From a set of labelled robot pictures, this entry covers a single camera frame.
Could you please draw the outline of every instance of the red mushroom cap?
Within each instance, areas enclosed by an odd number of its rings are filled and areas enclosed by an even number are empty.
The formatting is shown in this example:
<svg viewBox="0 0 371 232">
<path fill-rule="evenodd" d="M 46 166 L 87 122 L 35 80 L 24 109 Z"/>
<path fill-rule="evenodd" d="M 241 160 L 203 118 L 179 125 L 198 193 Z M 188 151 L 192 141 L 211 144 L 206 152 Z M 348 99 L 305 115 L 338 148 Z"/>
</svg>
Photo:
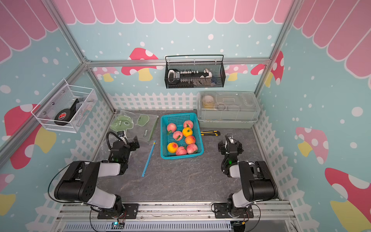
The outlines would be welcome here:
<svg viewBox="0 0 371 232">
<path fill-rule="evenodd" d="M 328 183 L 371 222 L 371 201 L 365 200 L 371 196 L 370 183 L 332 168 L 325 170 L 325 176 Z"/>
<path fill-rule="evenodd" d="M 283 76 L 283 53 L 280 51 L 278 53 L 276 62 L 273 64 L 271 72 L 273 73 L 273 76 L 275 77 L 277 85 L 281 83 L 282 76 Z"/>
<path fill-rule="evenodd" d="M 265 69 L 265 65 L 263 64 L 258 64 L 256 65 L 252 70 L 251 70 L 251 74 L 252 75 L 260 75 L 263 73 Z"/>
<path fill-rule="evenodd" d="M 144 48 L 135 48 L 130 54 L 129 60 L 158 60 L 158 58 L 150 51 Z M 163 69 L 163 66 L 136 66 L 136 67 L 122 67 L 121 72 L 124 75 L 132 75 L 144 68 Z"/>
</svg>

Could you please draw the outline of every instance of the wall mural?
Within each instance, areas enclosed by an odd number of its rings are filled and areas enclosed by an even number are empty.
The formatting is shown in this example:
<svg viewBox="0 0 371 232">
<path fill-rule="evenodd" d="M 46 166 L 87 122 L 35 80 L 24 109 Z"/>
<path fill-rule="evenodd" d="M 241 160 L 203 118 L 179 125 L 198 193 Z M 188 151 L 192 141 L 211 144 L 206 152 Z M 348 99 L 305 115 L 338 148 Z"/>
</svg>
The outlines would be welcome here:
<svg viewBox="0 0 371 232">
<path fill-rule="evenodd" d="M 101 61 L 128 59 L 137 48 L 158 59 L 269 57 L 292 0 L 55 2 L 87 59 Z"/>
<path fill-rule="evenodd" d="M 283 81 L 266 85 L 258 97 L 258 136 L 303 232 L 371 230 L 365 100 L 371 92 L 359 80 L 371 72 L 369 57 L 355 53 L 360 45 L 369 51 L 370 8 L 363 0 L 306 0 L 281 48 Z"/>
</svg>

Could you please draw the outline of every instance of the peach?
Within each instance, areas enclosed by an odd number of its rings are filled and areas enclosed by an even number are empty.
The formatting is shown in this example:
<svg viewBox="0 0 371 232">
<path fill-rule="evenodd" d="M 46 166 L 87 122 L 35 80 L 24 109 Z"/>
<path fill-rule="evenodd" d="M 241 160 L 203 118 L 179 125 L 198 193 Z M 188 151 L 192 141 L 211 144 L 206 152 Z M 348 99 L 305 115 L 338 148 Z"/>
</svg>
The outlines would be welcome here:
<svg viewBox="0 0 371 232">
<path fill-rule="evenodd" d="M 177 126 L 174 123 L 167 125 L 167 134 L 174 133 L 177 130 Z"/>
<path fill-rule="evenodd" d="M 177 156 L 186 155 L 186 154 L 187 154 L 187 150 L 184 149 L 183 146 L 181 146 L 181 147 L 178 147 L 178 149 L 177 149 L 177 151 L 175 152 L 175 154 L 176 154 Z"/>
<path fill-rule="evenodd" d="M 192 143 L 187 146 L 187 153 L 188 154 L 195 154 L 198 152 L 198 147 L 196 144 Z"/>
<path fill-rule="evenodd" d="M 193 128 L 193 122 L 191 120 L 187 120 L 183 123 L 183 127 L 186 128 L 186 127 L 189 127 L 189 128 Z"/>
<path fill-rule="evenodd" d="M 176 131 L 173 133 L 173 139 L 180 141 L 182 138 L 183 138 L 183 133 L 181 131 Z"/>
<path fill-rule="evenodd" d="M 196 138 L 193 135 L 186 137 L 185 142 L 187 145 L 196 143 Z"/>
</svg>

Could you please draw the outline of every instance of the white polka dot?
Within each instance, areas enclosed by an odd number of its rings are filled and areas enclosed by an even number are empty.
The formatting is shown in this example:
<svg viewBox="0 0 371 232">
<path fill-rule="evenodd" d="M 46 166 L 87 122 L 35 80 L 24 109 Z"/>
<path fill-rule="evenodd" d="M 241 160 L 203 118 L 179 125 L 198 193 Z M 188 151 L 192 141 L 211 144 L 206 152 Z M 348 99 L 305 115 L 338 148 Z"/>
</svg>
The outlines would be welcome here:
<svg viewBox="0 0 371 232">
<path fill-rule="evenodd" d="M 14 179 L 14 174 L 9 174 L 5 177 L 5 182 L 10 183 Z"/>
<path fill-rule="evenodd" d="M 0 91 L 5 93 L 5 94 L 8 94 L 8 93 L 10 93 L 11 89 L 7 85 L 2 85 L 2 86 L 0 86 Z"/>
<path fill-rule="evenodd" d="M 351 148 L 357 148 L 357 143 L 355 143 L 355 142 L 351 142 L 351 143 L 350 143 L 350 147 L 351 147 Z"/>
<path fill-rule="evenodd" d="M 24 154 L 28 157 L 28 158 L 31 158 L 32 157 L 32 153 L 33 153 L 33 147 L 35 146 L 35 144 L 31 144 L 31 145 L 28 145 L 26 147 L 26 149 L 24 150 Z"/>
<path fill-rule="evenodd" d="M 318 145 L 318 140 L 315 138 L 312 139 L 312 145 L 316 147 Z"/>
<path fill-rule="evenodd" d="M 354 117 L 359 117 L 359 116 L 361 116 L 363 114 L 363 109 L 361 108 L 361 107 L 354 107 L 353 109 L 352 109 L 352 115 L 354 116 Z"/>
<path fill-rule="evenodd" d="M 145 50 L 145 54 L 149 57 L 153 56 L 153 53 L 148 50 Z"/>
<path fill-rule="evenodd" d="M 31 110 L 33 109 L 32 104 L 20 105 L 19 107 L 24 112 L 31 112 Z"/>
<path fill-rule="evenodd" d="M 3 141 L 7 141 L 9 138 L 10 138 L 10 135 L 5 135 L 5 136 L 1 137 L 1 139 Z"/>
<path fill-rule="evenodd" d="M 324 164 L 324 160 L 322 159 L 322 157 L 317 157 L 317 161 L 319 164 Z"/>
<path fill-rule="evenodd" d="M 130 71 L 130 75 L 133 75 L 134 73 L 136 73 L 137 71 L 135 69 L 131 69 Z"/>
<path fill-rule="evenodd" d="M 323 146 L 324 146 L 325 149 L 328 150 L 328 141 L 324 141 Z"/>
<path fill-rule="evenodd" d="M 359 189 L 367 189 L 369 186 L 370 186 L 370 183 L 364 181 L 364 180 L 360 180 L 358 179 L 357 177 L 354 177 L 354 176 L 351 176 L 351 175 L 348 175 L 348 178 L 350 180 L 350 182 L 357 188 Z"/>
<path fill-rule="evenodd" d="M 348 193 L 346 191 L 346 189 L 339 185 L 339 184 L 333 184 L 331 185 L 338 193 L 340 193 L 341 196 L 343 196 L 345 199 L 348 199 Z"/>
</svg>

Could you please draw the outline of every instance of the pink peach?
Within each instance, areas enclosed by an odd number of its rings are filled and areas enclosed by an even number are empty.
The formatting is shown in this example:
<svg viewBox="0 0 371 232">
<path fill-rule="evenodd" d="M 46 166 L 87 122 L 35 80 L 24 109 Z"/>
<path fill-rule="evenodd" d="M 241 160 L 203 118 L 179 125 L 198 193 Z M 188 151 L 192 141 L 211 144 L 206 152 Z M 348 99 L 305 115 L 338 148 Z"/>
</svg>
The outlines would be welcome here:
<svg viewBox="0 0 371 232">
<path fill-rule="evenodd" d="M 182 155 L 186 155 L 186 154 L 187 154 L 187 151 L 186 151 L 186 149 L 184 149 L 183 146 L 181 146 L 181 147 L 178 147 L 178 149 L 177 149 L 177 151 L 175 152 L 175 154 L 176 154 L 177 156 L 182 156 Z"/>
<path fill-rule="evenodd" d="M 183 127 L 186 128 L 186 127 L 189 127 L 189 128 L 193 128 L 193 122 L 191 120 L 187 120 L 183 123 Z"/>
<path fill-rule="evenodd" d="M 196 144 L 192 143 L 187 146 L 187 153 L 188 154 L 195 154 L 198 152 L 198 147 Z"/>
<path fill-rule="evenodd" d="M 183 138 L 183 133 L 181 131 L 176 131 L 173 133 L 173 139 L 180 141 Z"/>
</svg>

